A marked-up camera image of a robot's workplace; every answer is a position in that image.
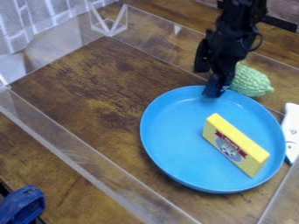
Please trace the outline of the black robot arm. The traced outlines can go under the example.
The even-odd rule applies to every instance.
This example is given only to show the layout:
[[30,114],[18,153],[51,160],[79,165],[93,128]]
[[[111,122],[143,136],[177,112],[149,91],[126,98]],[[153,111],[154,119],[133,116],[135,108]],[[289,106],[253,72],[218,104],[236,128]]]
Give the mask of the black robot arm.
[[236,64],[262,43],[256,24],[266,14],[266,0],[224,0],[216,30],[206,29],[193,60],[193,72],[210,72],[202,90],[206,98],[218,98],[234,78]]

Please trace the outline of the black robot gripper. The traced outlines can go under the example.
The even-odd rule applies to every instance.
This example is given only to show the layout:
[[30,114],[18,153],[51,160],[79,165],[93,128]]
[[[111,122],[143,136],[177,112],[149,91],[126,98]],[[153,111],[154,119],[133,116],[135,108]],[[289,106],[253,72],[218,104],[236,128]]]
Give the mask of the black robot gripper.
[[248,19],[216,19],[216,30],[205,31],[193,61],[194,73],[212,71],[201,92],[204,97],[221,97],[233,81],[236,64],[258,48],[261,41],[262,36]]

